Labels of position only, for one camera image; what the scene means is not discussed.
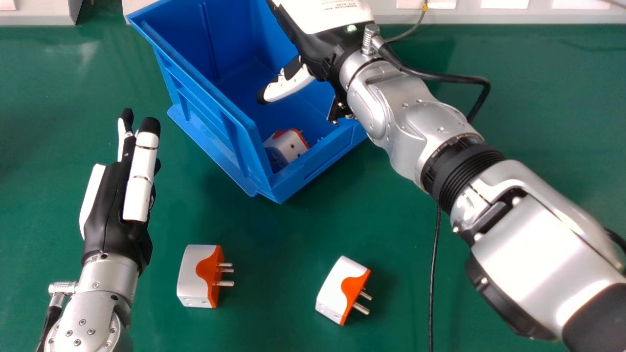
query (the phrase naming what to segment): cable connector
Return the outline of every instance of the cable connector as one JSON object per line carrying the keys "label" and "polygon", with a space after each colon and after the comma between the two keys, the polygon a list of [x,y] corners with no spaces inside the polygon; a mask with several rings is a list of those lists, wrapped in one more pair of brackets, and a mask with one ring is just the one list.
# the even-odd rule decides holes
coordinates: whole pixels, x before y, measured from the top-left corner
{"label": "cable connector", "polygon": [[372,300],[364,288],[369,273],[368,268],[341,256],[317,294],[315,310],[341,326],[346,323],[352,308],[369,315],[369,309],[356,301],[359,296]]}
{"label": "cable connector", "polygon": [[233,281],[222,281],[222,274],[235,271],[232,266],[224,262],[222,246],[187,246],[176,287],[180,302],[186,307],[216,308],[220,287],[235,285]]}

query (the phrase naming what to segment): robotic arm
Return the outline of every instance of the robotic arm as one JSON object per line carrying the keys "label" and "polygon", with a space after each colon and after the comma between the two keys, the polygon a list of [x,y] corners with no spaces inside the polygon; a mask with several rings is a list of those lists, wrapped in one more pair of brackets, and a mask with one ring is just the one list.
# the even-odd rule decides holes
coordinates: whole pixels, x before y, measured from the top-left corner
{"label": "robotic arm", "polygon": [[148,221],[161,126],[148,117],[134,134],[132,124],[133,112],[125,109],[118,119],[117,162],[93,167],[79,217],[83,270],[78,282],[49,286],[52,299],[36,352],[133,351],[130,310],[152,255]]}
{"label": "robotic arm", "polygon": [[[328,120],[358,119],[391,167],[450,215],[470,247],[468,278],[516,334],[573,352],[626,350],[623,263],[593,217],[435,99],[359,0],[268,4],[302,67],[333,86]],[[273,96],[301,89],[284,87]]]}

